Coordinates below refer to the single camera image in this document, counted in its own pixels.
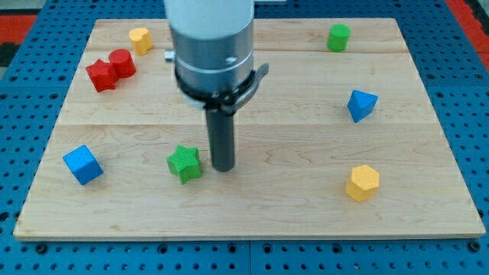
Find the plywood surface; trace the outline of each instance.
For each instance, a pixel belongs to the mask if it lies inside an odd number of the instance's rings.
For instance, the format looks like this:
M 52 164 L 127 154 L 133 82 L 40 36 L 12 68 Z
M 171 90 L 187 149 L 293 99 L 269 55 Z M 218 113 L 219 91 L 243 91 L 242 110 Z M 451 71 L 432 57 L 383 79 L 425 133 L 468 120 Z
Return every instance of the plywood surface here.
M 352 29 L 348 50 L 324 49 L 329 27 Z M 127 33 L 148 27 L 138 72 L 97 94 L 85 73 Z M 237 166 L 213 170 L 202 112 L 176 91 L 165 20 L 97 21 L 34 179 L 21 240 L 473 238 L 484 226 L 393 19 L 255 21 L 260 89 L 235 118 Z M 353 89 L 379 95 L 358 124 Z M 87 144 L 104 174 L 80 186 L 61 157 Z M 203 177 L 179 184 L 166 165 L 197 146 Z M 372 200 L 344 193 L 352 167 L 381 175 Z

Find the plastic toy block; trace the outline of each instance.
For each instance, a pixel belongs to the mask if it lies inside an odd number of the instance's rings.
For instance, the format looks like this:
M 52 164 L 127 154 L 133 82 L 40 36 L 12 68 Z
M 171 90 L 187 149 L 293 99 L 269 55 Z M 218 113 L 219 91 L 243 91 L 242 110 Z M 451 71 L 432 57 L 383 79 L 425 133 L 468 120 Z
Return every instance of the plastic toy block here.
M 112 51 L 108 55 L 108 61 L 114 65 L 115 72 L 119 78 L 126 78 L 136 73 L 136 67 L 128 50 L 118 49 Z
M 97 60 L 94 64 L 86 67 L 90 80 L 97 92 L 106 89 L 115 89 L 115 83 L 119 79 L 112 63 Z
M 86 145 L 64 155 L 63 160 L 81 185 L 87 184 L 104 173 Z
M 329 30 L 328 48 L 334 52 L 341 52 L 346 49 L 346 44 L 350 38 L 350 28 L 344 24 L 335 24 Z
M 199 150 L 195 147 L 176 146 L 175 153 L 167 158 L 168 168 L 185 184 L 190 179 L 200 178 Z
M 151 42 L 150 31 L 145 27 L 135 28 L 129 31 L 129 38 L 131 38 L 132 47 L 134 53 L 138 56 L 146 54 L 147 50 L 153 47 Z
M 346 181 L 345 192 L 357 202 L 371 199 L 379 188 L 379 173 L 362 165 L 351 169 L 350 178 Z
M 366 92 L 354 90 L 348 102 L 348 110 L 355 123 L 372 113 L 379 97 Z

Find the blue table surface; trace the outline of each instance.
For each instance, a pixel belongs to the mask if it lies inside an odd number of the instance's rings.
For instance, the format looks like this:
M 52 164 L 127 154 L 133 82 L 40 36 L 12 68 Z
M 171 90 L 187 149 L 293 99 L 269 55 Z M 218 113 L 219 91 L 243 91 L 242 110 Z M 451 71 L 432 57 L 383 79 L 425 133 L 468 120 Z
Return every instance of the blue table surface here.
M 98 18 L 161 0 L 48 0 L 0 81 L 0 273 L 489 273 L 489 241 L 23 243 L 12 236 Z M 479 213 L 489 216 L 489 74 L 443 0 L 289 0 L 256 18 L 396 18 Z

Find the blue cube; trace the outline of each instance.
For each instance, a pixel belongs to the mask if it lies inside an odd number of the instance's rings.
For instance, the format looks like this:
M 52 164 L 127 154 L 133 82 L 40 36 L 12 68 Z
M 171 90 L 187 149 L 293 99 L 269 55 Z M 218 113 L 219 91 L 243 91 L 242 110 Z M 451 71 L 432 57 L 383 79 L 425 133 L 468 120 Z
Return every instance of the blue cube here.
M 81 185 L 104 173 L 86 145 L 69 152 L 63 160 Z
M 379 97 L 366 92 L 354 90 L 348 102 L 348 110 L 355 123 L 372 113 Z

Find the red block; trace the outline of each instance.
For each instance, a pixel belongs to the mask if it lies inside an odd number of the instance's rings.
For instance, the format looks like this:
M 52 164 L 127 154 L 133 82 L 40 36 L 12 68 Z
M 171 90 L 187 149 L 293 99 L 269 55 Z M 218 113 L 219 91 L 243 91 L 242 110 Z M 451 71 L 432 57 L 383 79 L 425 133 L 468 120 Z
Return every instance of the red block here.
M 97 60 L 93 65 L 86 67 L 97 92 L 106 89 L 115 89 L 115 83 L 119 79 L 115 72 L 114 64 Z
M 136 73 L 136 67 L 128 50 L 114 50 L 108 56 L 108 61 L 114 64 L 115 72 L 120 78 L 126 78 Z

